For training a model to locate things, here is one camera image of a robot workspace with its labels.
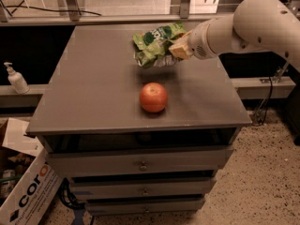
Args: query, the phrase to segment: pump bottle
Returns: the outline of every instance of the pump bottle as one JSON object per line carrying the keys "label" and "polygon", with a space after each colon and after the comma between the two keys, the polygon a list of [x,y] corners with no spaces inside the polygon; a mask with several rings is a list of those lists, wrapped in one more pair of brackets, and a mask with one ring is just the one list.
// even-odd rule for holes
{"label": "pump bottle", "polygon": [[8,80],[18,94],[24,94],[29,91],[29,86],[20,72],[15,71],[11,65],[12,63],[5,62],[7,67]]}

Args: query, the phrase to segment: floor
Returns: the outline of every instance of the floor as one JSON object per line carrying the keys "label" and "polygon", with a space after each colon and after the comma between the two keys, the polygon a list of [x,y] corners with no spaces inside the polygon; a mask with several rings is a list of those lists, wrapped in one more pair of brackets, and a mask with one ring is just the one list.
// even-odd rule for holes
{"label": "floor", "polygon": [[[20,1],[9,0],[9,3],[18,4]],[[108,7],[106,11],[113,14]],[[230,160],[217,173],[217,183],[206,195],[201,210],[195,213],[95,217],[94,224],[300,224],[300,147],[293,144],[292,131],[282,117],[280,109],[274,108],[268,112],[263,126],[242,129],[233,144],[235,150]],[[82,214],[73,223],[74,212],[54,198],[40,225],[90,224],[91,216],[87,212]]]}

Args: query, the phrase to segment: desk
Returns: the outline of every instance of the desk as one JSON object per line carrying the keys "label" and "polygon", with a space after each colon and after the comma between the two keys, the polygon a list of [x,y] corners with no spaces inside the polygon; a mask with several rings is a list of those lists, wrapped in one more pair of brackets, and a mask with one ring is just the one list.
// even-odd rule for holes
{"label": "desk", "polygon": [[[218,58],[137,66],[132,35],[160,25],[76,27],[27,129],[93,215],[199,209],[251,123]],[[163,112],[139,104],[150,82]]]}

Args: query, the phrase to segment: cardboard box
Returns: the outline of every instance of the cardboard box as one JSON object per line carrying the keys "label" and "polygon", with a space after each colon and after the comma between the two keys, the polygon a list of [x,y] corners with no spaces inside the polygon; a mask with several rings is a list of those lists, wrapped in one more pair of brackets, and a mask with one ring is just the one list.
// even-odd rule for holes
{"label": "cardboard box", "polygon": [[39,140],[24,136],[28,124],[9,118],[0,127],[0,168],[14,151],[35,157],[1,205],[0,225],[38,224],[62,183],[46,163],[46,151]]}

